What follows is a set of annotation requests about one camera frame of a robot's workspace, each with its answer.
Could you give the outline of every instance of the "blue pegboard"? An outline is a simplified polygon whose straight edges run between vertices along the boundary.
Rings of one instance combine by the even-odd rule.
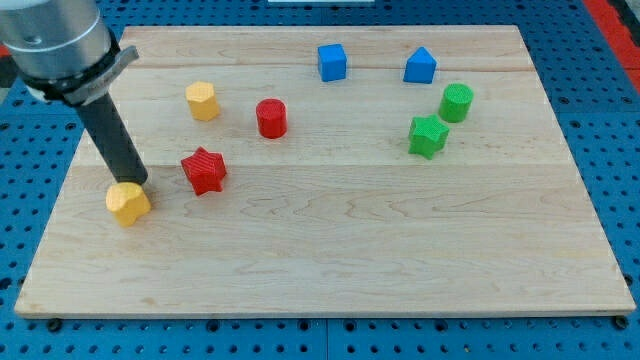
[[[638,301],[640,98],[578,0],[378,0],[269,8],[265,0],[102,0],[107,24],[516,24]],[[13,313],[82,127],[17,82],[0,107],[0,359],[640,358],[640,317],[29,321]]]

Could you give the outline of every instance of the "yellow hexagonal block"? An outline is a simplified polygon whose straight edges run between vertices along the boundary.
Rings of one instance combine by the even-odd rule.
[[[107,190],[107,209],[122,227],[133,225],[151,210],[151,203],[142,187],[136,183],[122,182]]]
[[[187,86],[185,95],[194,119],[209,121],[220,114],[220,105],[212,83],[196,81]]]

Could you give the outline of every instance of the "blue cube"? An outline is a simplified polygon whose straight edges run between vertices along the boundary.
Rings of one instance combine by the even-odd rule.
[[[436,72],[436,59],[424,47],[420,47],[407,60],[404,70],[404,81],[431,84]]]
[[[318,72],[325,82],[347,77],[347,54],[342,44],[318,47]]]

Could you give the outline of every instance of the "red block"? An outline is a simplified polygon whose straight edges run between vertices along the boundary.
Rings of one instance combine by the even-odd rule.
[[[227,175],[222,154],[210,153],[199,147],[193,155],[182,159],[181,164],[196,195],[222,191],[222,178]]]
[[[277,139],[287,132],[287,108],[278,99],[265,99],[256,106],[258,131],[267,139]]]

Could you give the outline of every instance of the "red cylinder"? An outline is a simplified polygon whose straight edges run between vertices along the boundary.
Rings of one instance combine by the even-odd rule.
[[[277,139],[287,132],[287,108],[278,99],[265,99],[256,106],[258,131],[267,139]]]

